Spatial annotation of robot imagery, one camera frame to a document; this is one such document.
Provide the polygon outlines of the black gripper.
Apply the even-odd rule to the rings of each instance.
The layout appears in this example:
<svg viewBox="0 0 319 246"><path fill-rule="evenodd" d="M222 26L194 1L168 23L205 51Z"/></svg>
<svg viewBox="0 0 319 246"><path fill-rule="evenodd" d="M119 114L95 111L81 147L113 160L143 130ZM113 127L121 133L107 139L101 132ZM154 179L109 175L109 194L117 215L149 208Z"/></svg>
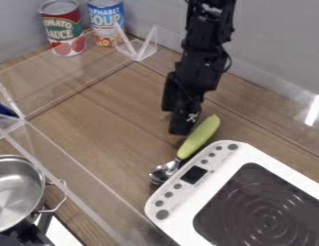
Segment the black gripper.
<svg viewBox="0 0 319 246"><path fill-rule="evenodd" d="M213 53L184 51L176 70L168 74L162 111L172 113L169 132L189 135L202 111L205 94L217 89L229 70L229 54L218 48Z"/></svg>

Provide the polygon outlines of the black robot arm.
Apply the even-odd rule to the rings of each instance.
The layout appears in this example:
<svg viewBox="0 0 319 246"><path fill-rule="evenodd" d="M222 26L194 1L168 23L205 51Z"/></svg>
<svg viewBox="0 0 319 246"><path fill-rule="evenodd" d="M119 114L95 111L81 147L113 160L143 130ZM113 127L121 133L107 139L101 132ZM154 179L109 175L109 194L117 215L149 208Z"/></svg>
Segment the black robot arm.
<svg viewBox="0 0 319 246"><path fill-rule="evenodd" d="M224 44L232 40L237 0L185 0L188 3L182 54L168 74L162 111L172 114L169 133L188 135L202 112L205 94L217 89L232 67Z"/></svg>

